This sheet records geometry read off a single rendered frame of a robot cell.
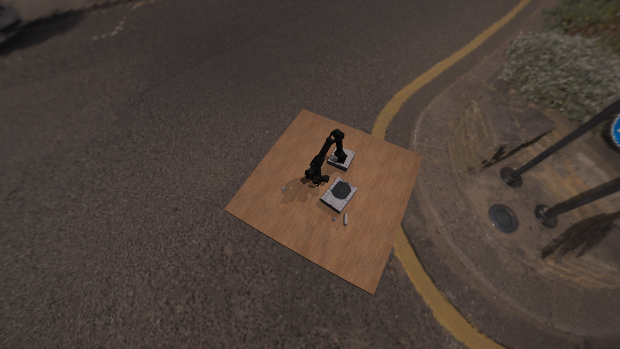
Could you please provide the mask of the dark grey round disc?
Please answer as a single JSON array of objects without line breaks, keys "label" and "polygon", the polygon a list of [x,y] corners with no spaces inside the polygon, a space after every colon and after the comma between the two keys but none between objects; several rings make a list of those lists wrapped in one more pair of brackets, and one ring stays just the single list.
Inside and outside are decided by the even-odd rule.
[{"label": "dark grey round disc", "polygon": [[351,193],[351,187],[346,182],[339,181],[331,191],[334,197],[347,199]]}]

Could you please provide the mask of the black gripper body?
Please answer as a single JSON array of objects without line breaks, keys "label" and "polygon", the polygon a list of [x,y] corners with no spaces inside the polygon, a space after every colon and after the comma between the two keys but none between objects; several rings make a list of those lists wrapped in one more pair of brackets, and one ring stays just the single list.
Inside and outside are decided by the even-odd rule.
[{"label": "black gripper body", "polygon": [[322,181],[324,181],[324,182],[328,182],[328,180],[329,180],[329,178],[330,178],[330,176],[327,176],[327,175],[321,176],[321,174],[322,174],[322,173],[321,173],[321,171],[320,171],[319,173],[315,173],[315,174],[316,174],[316,175],[320,175],[320,178],[321,178],[321,179],[322,179]]}]

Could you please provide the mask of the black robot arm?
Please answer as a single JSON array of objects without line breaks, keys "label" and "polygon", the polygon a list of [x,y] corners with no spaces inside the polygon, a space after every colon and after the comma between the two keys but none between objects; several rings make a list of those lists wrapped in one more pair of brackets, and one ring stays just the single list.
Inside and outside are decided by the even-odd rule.
[{"label": "black robot arm", "polygon": [[[334,135],[335,139],[332,139],[331,136]],[[339,129],[335,129],[331,134],[327,137],[326,142],[323,145],[323,148],[320,150],[319,154],[316,155],[312,162],[310,163],[310,168],[308,168],[304,173],[307,177],[311,177],[313,175],[313,184],[321,183],[322,179],[320,175],[316,175],[315,173],[319,173],[321,171],[321,167],[324,162],[324,157],[326,156],[328,149],[331,147],[334,142],[336,142],[337,150],[334,152],[334,155],[338,157],[339,163],[344,164],[347,159],[347,154],[343,151],[342,140],[344,138],[344,133]],[[313,163],[315,165],[313,165]]]}]

